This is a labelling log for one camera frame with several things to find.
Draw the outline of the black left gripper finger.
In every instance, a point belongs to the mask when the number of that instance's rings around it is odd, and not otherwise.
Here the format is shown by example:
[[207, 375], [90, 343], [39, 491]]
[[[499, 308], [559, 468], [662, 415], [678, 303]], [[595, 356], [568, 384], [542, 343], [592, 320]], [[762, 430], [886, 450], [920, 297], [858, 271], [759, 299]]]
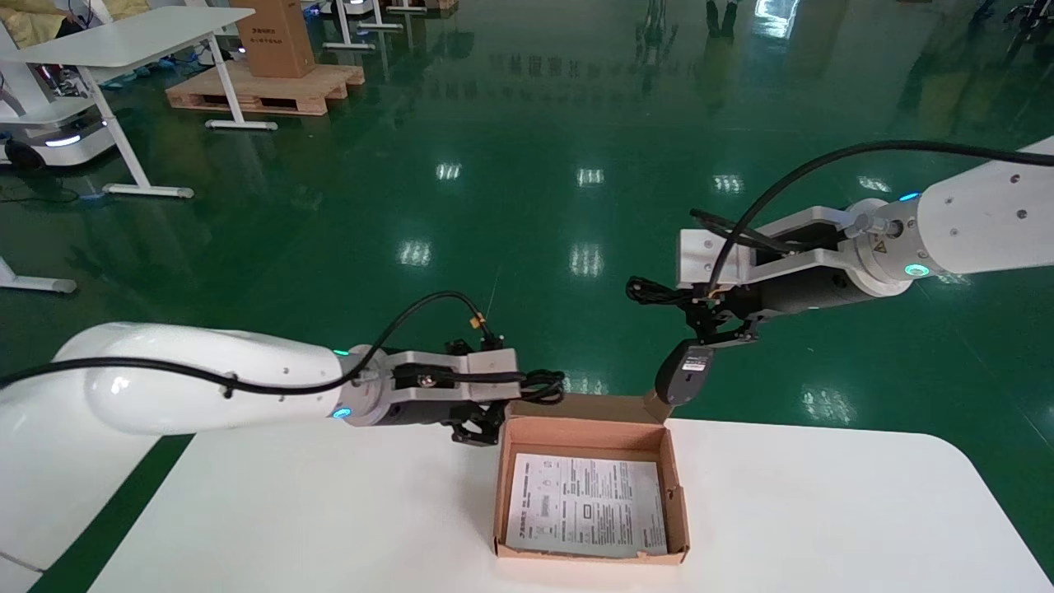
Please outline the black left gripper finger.
[[483, 335], [475, 343], [464, 339], [451, 340], [444, 345], [444, 354], [449, 356], [467, 356], [471, 353], [496, 352], [504, 348], [501, 335]]
[[465, 446], [496, 446], [503, 427], [506, 402], [464, 402], [452, 409], [451, 440]]

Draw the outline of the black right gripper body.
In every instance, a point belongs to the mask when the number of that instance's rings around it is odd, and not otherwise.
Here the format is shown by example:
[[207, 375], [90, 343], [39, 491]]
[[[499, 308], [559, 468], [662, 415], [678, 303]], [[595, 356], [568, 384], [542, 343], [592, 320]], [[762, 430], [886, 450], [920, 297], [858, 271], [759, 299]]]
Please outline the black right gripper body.
[[797, 315], [809, 309], [846, 307], [863, 301], [863, 290], [855, 285], [846, 271], [813, 266], [769, 278], [724, 293], [723, 311], [735, 318], [775, 318]]

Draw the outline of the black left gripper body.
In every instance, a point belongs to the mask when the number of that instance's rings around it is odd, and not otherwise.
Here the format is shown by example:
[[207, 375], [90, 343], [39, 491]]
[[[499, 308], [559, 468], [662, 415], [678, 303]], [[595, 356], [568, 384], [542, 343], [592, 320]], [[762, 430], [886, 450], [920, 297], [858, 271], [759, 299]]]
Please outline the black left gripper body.
[[364, 427], [430, 424], [448, 420], [458, 406], [458, 387], [442, 380], [442, 371], [460, 371], [453, 354], [374, 353], [362, 372]]

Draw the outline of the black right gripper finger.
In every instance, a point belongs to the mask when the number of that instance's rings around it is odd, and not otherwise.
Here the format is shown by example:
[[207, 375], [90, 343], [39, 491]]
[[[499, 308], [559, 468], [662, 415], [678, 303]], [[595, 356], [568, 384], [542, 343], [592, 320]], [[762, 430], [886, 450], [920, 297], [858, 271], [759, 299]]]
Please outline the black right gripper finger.
[[720, 299], [688, 299], [688, 327], [701, 345], [724, 347], [727, 342], [726, 334], [721, 330], [726, 323]]
[[718, 315], [721, 331], [719, 347], [746, 345], [759, 339], [759, 327], [763, 323], [761, 311], [722, 311]]

